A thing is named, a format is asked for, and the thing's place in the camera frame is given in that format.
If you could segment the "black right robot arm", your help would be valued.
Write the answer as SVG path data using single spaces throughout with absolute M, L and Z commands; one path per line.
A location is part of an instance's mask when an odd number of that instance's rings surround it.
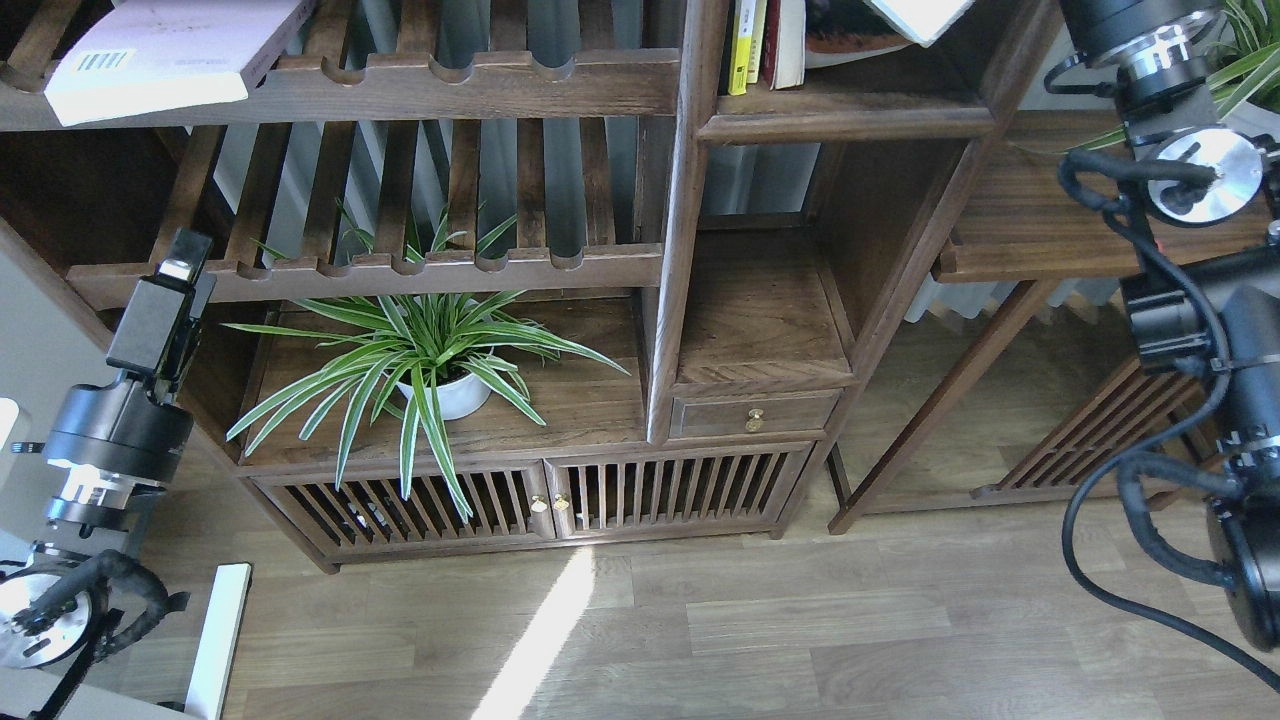
M 1044 87 L 1112 99 L 1132 156 L 1073 149 L 1059 164 L 1059 183 L 1135 250 L 1140 274 L 1123 282 L 1123 297 L 1139 360 L 1204 383 L 1204 405 L 1174 430 L 1215 416 L 1224 461 L 1213 473 L 1160 454 L 1167 432 L 1121 451 L 1071 497 L 1061 548 L 1096 598 L 1189 635 L 1276 687 L 1275 671 L 1224 638 L 1093 583 L 1074 547 L 1083 501 L 1114 474 L 1146 553 L 1221 588 L 1243 635 L 1258 650 L 1277 647 L 1277 224 L 1261 245 L 1187 265 L 1164 254 L 1149 225 L 1215 225 L 1258 192 L 1277 205 L 1277 145 L 1222 123 L 1210 65 L 1194 49 L 1220 9 L 1217 1 L 1061 3 L 1075 53 Z

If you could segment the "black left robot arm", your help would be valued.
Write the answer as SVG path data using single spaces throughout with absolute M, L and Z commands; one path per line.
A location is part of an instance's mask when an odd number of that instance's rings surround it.
M 175 474 L 193 427 L 175 397 L 216 284 L 205 272 L 212 241 L 182 228 L 151 275 L 134 287 L 106 352 L 118 369 L 108 386 L 77 384 L 42 443 L 15 443 L 69 475 L 47 506 L 54 521 L 74 523 L 79 537 L 120 530 L 132 500 L 160 495 Z M 104 550 L 93 556 L 50 546 L 46 562 L 3 577 L 3 665 L 70 666 L 33 719 L 55 719 L 93 664 L 143 638 L 189 596 L 170 593 L 136 559 Z

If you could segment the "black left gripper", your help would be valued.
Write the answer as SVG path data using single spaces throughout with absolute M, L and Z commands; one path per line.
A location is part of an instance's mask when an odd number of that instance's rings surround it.
M 150 393 L 175 393 L 200 338 L 215 278 L 204 270 L 212 238 L 178 229 L 157 275 L 140 279 L 127 304 L 106 364 L 141 379 Z

